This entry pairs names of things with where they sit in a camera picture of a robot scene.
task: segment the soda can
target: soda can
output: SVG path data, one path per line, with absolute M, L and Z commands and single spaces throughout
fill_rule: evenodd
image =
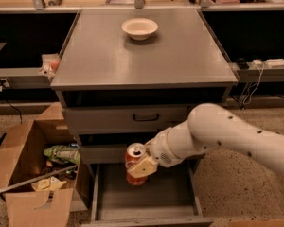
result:
M 145 146 L 140 143 L 133 143 L 127 147 L 125 153 L 125 167 L 126 169 L 135 165 L 142 155 L 146 152 Z M 126 172 L 126 180 L 131 185 L 142 185 L 148 177 L 134 178 L 131 174 Z

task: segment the open drawer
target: open drawer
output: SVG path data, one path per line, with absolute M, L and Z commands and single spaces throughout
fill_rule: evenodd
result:
M 159 167 L 142 186 L 127 183 L 124 165 L 97 165 L 91 222 L 81 226 L 209 226 L 193 190 L 198 161 Z

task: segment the paper box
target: paper box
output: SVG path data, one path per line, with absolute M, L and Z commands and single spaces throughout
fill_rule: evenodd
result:
M 43 151 L 73 142 L 59 103 L 34 121 L 11 128 L 0 146 L 0 189 L 38 177 L 45 162 Z M 48 191 L 31 191 L 29 184 L 17 188 L 17 193 L 6 194 L 9 226 L 66 226 L 69 212 L 88 209 L 89 186 L 90 174 L 80 164 L 77 178 L 54 191 L 51 202 Z
M 284 219 L 232 221 L 229 227 L 284 227 Z

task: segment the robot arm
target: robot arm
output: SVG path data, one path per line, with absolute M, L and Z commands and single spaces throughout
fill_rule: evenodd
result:
M 215 148 L 238 151 L 284 176 L 284 135 L 254 127 L 215 104 L 197 106 L 187 121 L 159 132 L 145 147 L 146 154 L 128 169 L 135 178 Z

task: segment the ceramic bowl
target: ceramic bowl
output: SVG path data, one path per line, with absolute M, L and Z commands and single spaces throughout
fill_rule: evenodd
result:
M 132 39 L 144 41 L 158 29 L 158 25 L 150 19 L 135 18 L 125 21 L 122 25 L 122 29 Z

